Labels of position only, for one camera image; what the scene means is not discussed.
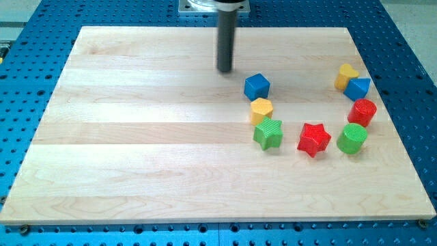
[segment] wood grain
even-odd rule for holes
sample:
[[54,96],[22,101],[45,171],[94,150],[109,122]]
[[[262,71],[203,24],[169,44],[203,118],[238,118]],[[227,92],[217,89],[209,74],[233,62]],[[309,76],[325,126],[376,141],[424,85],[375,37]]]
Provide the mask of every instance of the wood grain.
[[[344,28],[239,28],[235,70],[215,29],[84,27],[0,213],[4,224],[429,219],[435,210],[379,94],[359,154],[335,141],[352,101],[343,63],[366,67]],[[283,144],[252,140],[244,79],[272,83]],[[333,136],[296,149],[304,122]]]

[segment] metal bracket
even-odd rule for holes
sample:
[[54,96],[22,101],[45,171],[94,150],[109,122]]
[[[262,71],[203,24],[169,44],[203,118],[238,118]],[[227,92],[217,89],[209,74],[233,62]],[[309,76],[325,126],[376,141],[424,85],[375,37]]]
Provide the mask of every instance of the metal bracket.
[[[211,4],[212,0],[205,0],[202,3],[200,0],[179,0],[179,15],[180,16],[196,16],[200,14],[217,14],[217,9]],[[249,0],[241,3],[238,13],[240,15],[248,16],[251,12]]]

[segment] colored block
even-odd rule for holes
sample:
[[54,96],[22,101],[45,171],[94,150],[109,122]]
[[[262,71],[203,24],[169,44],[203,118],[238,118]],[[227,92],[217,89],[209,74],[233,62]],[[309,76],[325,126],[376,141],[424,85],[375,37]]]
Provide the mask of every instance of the colored block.
[[268,99],[258,98],[251,102],[251,123],[256,126],[262,122],[265,116],[272,118],[273,105]]
[[337,140],[337,147],[346,154],[356,154],[366,138],[366,128],[356,123],[349,123],[343,128]]
[[305,123],[300,133],[298,150],[303,150],[311,157],[319,151],[324,151],[329,144],[331,136],[325,131],[323,124]]
[[256,98],[267,98],[269,89],[270,82],[262,74],[253,75],[244,83],[244,95],[251,101]]
[[261,145],[262,150],[267,150],[270,147],[278,148],[282,142],[282,121],[271,120],[269,117],[264,117],[263,121],[255,127],[253,140]]
[[357,123],[367,127],[376,113],[376,105],[367,99],[358,99],[348,114],[349,123]]
[[366,97],[369,87],[369,78],[350,79],[344,94],[350,98],[350,100],[356,101],[357,99]]
[[350,79],[358,78],[360,73],[355,70],[350,64],[340,66],[339,74],[335,80],[334,86],[339,90],[345,90]]

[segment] red octagonal prism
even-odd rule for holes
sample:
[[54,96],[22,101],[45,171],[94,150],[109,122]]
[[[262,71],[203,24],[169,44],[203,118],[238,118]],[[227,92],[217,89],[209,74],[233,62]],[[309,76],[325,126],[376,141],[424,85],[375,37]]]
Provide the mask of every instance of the red octagonal prism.
[[330,135],[325,131],[323,124],[307,124],[303,125],[302,133],[298,150],[303,150],[311,157],[319,151],[324,151],[330,141]]

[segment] green star block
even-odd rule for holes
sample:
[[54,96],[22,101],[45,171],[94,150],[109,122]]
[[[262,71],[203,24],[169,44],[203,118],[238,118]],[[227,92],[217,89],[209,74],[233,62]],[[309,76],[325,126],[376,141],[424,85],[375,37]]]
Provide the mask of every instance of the green star block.
[[264,117],[261,123],[255,127],[253,140],[261,144],[262,150],[267,150],[270,147],[278,148],[282,141],[282,121],[272,120],[269,117]]

